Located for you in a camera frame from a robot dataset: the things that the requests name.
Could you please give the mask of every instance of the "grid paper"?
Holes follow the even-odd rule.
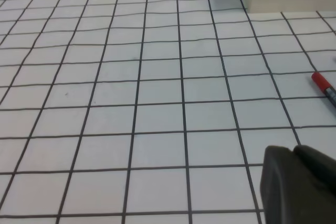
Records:
[[[0,223],[263,224],[268,145],[336,158],[336,13],[0,0]]]

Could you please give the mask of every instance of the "marker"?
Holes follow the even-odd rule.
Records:
[[[336,108],[336,90],[332,85],[318,72],[313,73],[311,78]]]

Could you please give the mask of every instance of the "white surface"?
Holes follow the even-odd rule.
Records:
[[[335,108],[310,79],[327,70],[336,86],[336,13],[284,13],[290,26],[253,14],[254,37],[239,0],[210,0],[212,12],[179,0],[179,15],[176,0],[149,0],[145,31],[145,0],[0,1],[0,223],[187,224],[190,210],[195,224],[261,224],[251,186],[261,209],[268,145],[292,149],[295,131],[336,158]]]

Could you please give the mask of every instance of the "dark gray plastic object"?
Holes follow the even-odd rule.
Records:
[[[260,192],[266,224],[335,224],[336,161],[308,146],[269,146]]]

